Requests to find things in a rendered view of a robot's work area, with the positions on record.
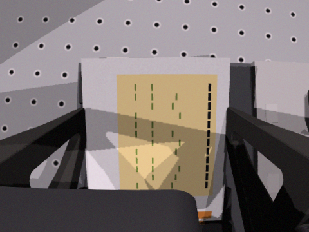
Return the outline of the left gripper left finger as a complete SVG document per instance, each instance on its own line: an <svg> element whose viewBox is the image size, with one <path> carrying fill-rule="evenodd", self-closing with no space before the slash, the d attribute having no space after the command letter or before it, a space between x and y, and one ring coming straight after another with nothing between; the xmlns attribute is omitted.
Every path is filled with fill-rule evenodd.
<svg viewBox="0 0 309 232"><path fill-rule="evenodd" d="M68 140L48 188L77 189L86 148L84 108L0 140L0 186L30 188L32 171Z"/></svg>

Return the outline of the grey perforated base plate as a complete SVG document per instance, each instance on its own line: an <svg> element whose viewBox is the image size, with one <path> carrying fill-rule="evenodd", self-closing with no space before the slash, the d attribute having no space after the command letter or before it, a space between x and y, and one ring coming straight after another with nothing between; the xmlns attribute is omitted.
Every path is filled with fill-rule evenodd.
<svg viewBox="0 0 309 232"><path fill-rule="evenodd" d="M0 0L0 140L76 110L99 57L309 63L309 0Z"/></svg>

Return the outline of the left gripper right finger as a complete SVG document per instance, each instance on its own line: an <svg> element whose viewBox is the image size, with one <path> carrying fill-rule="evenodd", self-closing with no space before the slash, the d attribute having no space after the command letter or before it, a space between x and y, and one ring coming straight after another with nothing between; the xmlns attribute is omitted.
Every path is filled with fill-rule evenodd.
<svg viewBox="0 0 309 232"><path fill-rule="evenodd" d="M243 139L281 170L283 185L274 201ZM225 140L245 232L309 226L309 137L228 107Z"/></svg>

